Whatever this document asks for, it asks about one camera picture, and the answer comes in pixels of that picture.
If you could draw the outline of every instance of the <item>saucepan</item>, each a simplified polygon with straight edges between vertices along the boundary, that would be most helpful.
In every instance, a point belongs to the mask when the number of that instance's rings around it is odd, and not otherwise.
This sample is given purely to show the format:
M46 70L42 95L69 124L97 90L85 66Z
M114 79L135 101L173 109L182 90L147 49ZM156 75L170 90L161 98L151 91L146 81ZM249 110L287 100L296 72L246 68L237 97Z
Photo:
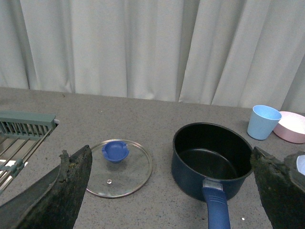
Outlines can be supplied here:
M211 123L192 123L173 138L172 175L189 196L205 201L209 229L229 229L227 200L252 172L252 148L239 134Z

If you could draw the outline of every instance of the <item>dish rack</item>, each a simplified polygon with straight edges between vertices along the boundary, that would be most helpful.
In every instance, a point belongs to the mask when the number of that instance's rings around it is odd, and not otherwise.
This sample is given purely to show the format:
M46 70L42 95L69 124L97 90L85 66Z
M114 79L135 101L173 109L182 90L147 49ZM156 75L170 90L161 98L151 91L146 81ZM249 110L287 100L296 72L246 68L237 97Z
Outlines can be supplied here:
M55 129L54 114L0 111L0 194Z

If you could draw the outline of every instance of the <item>light blue cup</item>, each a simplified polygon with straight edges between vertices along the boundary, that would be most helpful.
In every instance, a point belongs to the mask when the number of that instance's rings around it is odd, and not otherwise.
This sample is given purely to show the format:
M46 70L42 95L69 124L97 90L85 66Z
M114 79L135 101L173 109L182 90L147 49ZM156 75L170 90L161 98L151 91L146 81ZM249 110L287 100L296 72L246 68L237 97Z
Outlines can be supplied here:
M272 107L265 105L254 106L248 125L248 135L257 140L265 140L281 118L281 113Z

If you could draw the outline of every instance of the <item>pink bowl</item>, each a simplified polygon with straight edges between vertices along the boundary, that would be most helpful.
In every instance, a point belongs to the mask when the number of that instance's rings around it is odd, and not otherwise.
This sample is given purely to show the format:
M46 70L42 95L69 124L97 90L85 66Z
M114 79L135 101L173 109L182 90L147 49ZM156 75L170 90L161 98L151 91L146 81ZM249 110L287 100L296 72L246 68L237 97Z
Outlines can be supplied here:
M282 119L274 128L280 138L292 143L305 143L305 117L288 111L280 111Z

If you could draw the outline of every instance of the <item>countertop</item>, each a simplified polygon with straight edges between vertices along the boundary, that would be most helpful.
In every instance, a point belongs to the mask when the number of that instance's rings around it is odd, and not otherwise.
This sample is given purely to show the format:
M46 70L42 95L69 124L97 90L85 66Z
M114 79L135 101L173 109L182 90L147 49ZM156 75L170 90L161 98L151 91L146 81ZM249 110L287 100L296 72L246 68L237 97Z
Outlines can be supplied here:
M0 88L0 110L56 114L60 121L1 195L1 205L56 167L62 150L71 155L84 145L128 139L152 155L151 177L135 193L107 199L86 192L75 229L208 228L206 203L183 193L171 175L173 136L186 124L223 125L279 160L305 150L304 144L286 142L274 133L264 141L252 139L246 132L248 108ZM253 173L228 207L232 229L272 228Z

